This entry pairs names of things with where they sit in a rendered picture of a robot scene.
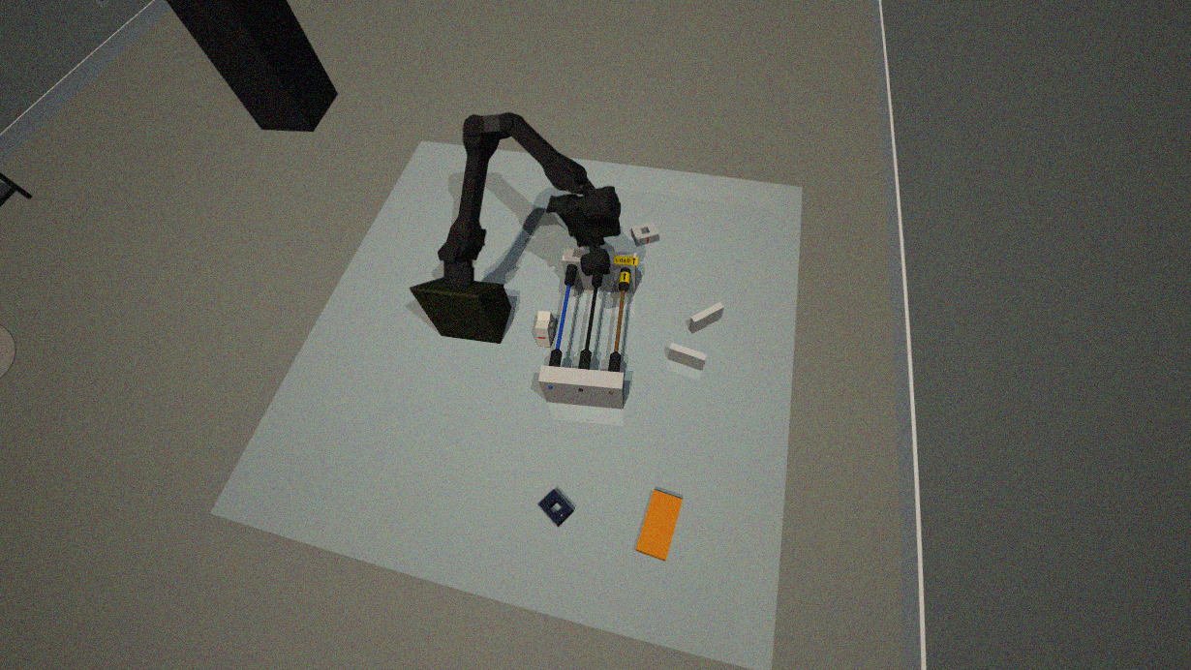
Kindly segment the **orange rectangular block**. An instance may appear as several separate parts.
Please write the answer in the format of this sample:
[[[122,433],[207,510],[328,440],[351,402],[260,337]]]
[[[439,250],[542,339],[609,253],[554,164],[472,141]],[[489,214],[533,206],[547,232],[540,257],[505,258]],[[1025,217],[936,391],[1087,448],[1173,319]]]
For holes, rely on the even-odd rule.
[[[682,499],[654,490],[636,551],[666,561]]]

